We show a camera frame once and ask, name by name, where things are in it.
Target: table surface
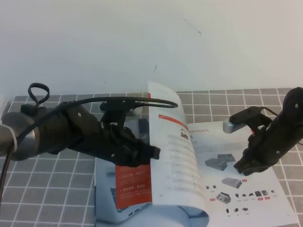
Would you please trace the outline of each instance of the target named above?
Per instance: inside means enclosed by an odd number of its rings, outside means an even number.
[[[282,110],[289,88],[178,92],[187,123],[222,121],[249,106]],[[147,93],[50,96],[46,107],[60,102],[101,96],[147,97]],[[14,98],[9,111],[20,111],[27,96]],[[84,107],[98,119],[100,103]],[[141,117],[148,117],[143,108]],[[303,146],[293,147],[273,169],[303,227]],[[4,158],[0,158],[0,167]],[[59,155],[42,154],[22,162],[11,162],[0,212],[1,227],[91,227],[93,226],[94,158],[65,150]]]

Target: booklet page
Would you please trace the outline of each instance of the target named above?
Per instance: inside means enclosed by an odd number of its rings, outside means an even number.
[[[248,147],[249,127],[232,134],[223,132],[223,122],[193,123],[188,128],[202,176],[201,192],[211,208],[208,227],[297,222],[272,168],[244,176],[233,167]]]
[[[181,100],[174,91],[160,84],[149,83],[149,92],[151,98],[179,105],[175,109],[149,108],[150,144],[161,149],[160,159],[151,160],[152,202],[206,210]]]

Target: product image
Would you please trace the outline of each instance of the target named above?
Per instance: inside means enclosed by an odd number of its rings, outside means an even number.
[[[225,204],[229,203],[231,201],[231,197],[228,194],[225,194],[223,192],[219,193],[216,197],[218,201],[221,201]]]
[[[255,194],[256,194],[256,196],[258,196],[258,197],[259,197],[259,196],[262,196],[262,195],[261,195],[261,192],[259,192],[259,191],[256,191]]]
[[[218,159],[224,159],[226,162],[235,162],[236,159],[232,154],[220,154]]]
[[[268,195],[268,192],[266,190],[261,191],[263,195]]]
[[[224,159],[211,158],[205,161],[206,166],[223,171],[227,167],[227,162]]]
[[[241,180],[226,177],[223,180],[221,180],[223,184],[226,184],[228,186],[234,187],[234,188],[240,188],[242,182]]]

